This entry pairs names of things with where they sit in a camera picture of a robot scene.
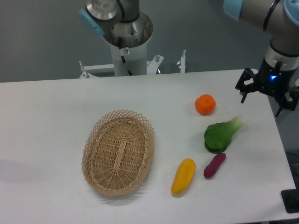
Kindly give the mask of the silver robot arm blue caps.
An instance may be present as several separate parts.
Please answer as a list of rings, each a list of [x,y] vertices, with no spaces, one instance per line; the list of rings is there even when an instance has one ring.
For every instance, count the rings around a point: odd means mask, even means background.
[[[271,96],[280,110],[293,111],[299,88],[290,80],[299,66],[299,3],[296,0],[226,0],[223,10],[271,35],[258,72],[246,68],[236,89],[246,97],[260,92]],[[162,56],[146,59],[147,43],[153,33],[150,18],[142,13],[137,0],[90,0],[80,9],[79,18],[94,36],[110,45],[116,76],[152,75]]]

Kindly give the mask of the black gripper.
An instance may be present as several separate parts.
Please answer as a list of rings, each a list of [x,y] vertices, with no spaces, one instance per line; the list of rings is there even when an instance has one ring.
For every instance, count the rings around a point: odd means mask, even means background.
[[[278,117],[283,110],[294,111],[299,101],[299,87],[290,88],[289,83],[295,70],[278,70],[276,65],[269,65],[265,59],[255,74],[250,68],[246,68],[241,74],[235,88],[242,95],[241,103],[245,102],[248,93],[260,91],[269,96],[273,96],[279,108],[275,114]]]

